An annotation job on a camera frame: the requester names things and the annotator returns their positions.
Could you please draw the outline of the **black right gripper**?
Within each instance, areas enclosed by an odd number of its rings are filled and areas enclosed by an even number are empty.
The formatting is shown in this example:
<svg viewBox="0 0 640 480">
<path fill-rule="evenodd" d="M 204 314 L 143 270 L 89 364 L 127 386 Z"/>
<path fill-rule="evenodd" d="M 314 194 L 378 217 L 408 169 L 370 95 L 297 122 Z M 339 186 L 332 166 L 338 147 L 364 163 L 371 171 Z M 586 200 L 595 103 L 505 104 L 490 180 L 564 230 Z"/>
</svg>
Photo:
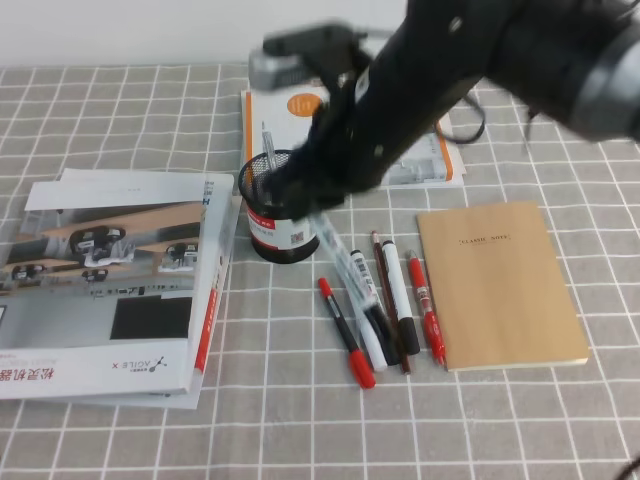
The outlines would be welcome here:
<svg viewBox="0 0 640 480">
<path fill-rule="evenodd" d="M 381 184 L 437 117 L 428 76 L 366 69 L 314 119 L 306 141 L 269 175 L 269 192 L 298 220 Z"/>
</svg>

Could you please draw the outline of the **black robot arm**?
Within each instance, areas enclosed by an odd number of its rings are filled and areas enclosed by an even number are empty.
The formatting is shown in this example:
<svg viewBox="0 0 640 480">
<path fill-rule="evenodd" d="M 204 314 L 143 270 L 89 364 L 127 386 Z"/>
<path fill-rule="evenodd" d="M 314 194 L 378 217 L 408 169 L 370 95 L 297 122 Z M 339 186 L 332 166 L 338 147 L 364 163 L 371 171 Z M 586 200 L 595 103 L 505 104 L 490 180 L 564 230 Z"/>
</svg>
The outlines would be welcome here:
<svg viewBox="0 0 640 480">
<path fill-rule="evenodd" d="M 621 1 L 412 1 L 375 57 L 338 24 L 263 47 L 299 57 L 330 94 L 265 181 L 293 219 L 378 186 L 481 79 L 585 140 L 639 136 L 639 24 Z"/>
</svg>

